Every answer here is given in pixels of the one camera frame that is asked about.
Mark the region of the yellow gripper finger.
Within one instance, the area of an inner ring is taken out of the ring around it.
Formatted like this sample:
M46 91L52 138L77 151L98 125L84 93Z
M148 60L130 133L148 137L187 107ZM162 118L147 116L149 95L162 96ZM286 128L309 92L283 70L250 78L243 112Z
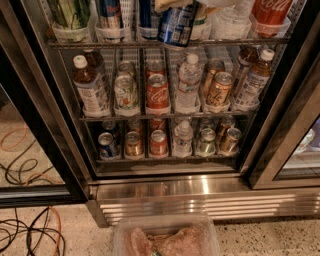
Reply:
M193 0L155 0L155 11L164 12L169 8L185 7L193 3Z

